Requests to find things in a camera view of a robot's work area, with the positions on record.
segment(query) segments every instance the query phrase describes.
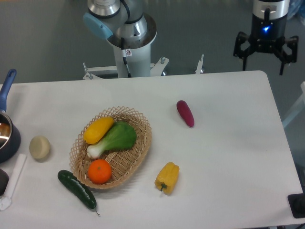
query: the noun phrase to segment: yellow squash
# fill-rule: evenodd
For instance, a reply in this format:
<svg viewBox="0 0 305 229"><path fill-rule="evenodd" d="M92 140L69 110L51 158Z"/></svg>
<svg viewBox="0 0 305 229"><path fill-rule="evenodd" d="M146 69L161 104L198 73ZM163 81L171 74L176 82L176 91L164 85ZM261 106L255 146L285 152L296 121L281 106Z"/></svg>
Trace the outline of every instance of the yellow squash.
<svg viewBox="0 0 305 229"><path fill-rule="evenodd" d="M84 140L88 144L95 144L107 133L112 127L114 120L112 117L102 117L94 121L85 131Z"/></svg>

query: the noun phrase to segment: orange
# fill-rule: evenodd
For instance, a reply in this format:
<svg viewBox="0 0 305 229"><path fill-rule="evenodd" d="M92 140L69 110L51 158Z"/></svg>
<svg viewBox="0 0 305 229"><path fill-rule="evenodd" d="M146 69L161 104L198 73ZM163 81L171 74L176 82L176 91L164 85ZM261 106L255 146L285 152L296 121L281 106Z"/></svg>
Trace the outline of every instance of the orange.
<svg viewBox="0 0 305 229"><path fill-rule="evenodd" d="M89 165L88 177L94 184L104 184L111 177L111 166L105 160L95 160Z"/></svg>

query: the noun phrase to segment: cucumber stem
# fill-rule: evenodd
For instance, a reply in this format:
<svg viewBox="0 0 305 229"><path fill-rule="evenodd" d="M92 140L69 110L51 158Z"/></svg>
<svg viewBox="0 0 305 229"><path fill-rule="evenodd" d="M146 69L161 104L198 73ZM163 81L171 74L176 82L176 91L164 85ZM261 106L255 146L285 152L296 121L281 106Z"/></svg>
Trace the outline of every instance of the cucumber stem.
<svg viewBox="0 0 305 229"><path fill-rule="evenodd" d="M95 208L95 212L96 212L96 214L98 214L98 216L101 216L98 212L97 212L97 209Z"/></svg>

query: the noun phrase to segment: yellow bell pepper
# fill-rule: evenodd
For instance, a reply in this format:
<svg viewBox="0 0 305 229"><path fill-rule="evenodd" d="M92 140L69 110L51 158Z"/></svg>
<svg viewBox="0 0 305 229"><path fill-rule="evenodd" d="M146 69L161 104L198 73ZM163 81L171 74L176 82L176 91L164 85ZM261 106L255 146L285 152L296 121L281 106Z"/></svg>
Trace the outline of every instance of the yellow bell pepper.
<svg viewBox="0 0 305 229"><path fill-rule="evenodd" d="M173 162L169 162L159 172L154 184L165 194L171 194L177 183L178 174L179 166L175 165Z"/></svg>

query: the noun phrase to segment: metal bracket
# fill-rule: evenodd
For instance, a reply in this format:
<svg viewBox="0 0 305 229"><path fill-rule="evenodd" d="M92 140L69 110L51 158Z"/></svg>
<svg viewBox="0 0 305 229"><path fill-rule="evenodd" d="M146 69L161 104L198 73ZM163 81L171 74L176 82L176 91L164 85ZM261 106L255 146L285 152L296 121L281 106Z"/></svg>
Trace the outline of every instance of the metal bracket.
<svg viewBox="0 0 305 229"><path fill-rule="evenodd" d="M204 68L203 68L203 57L204 54L201 55L201 59L199 60L198 64L197 64L197 68L195 71L195 74L203 74L204 73Z"/></svg>
<svg viewBox="0 0 305 229"><path fill-rule="evenodd" d="M164 69L169 61L169 59L161 57L157 63L151 63L151 76L166 75ZM83 63L83 66L85 71L85 75L83 77L84 80L102 79L97 75L110 75L118 73L116 66L87 68L85 63Z"/></svg>

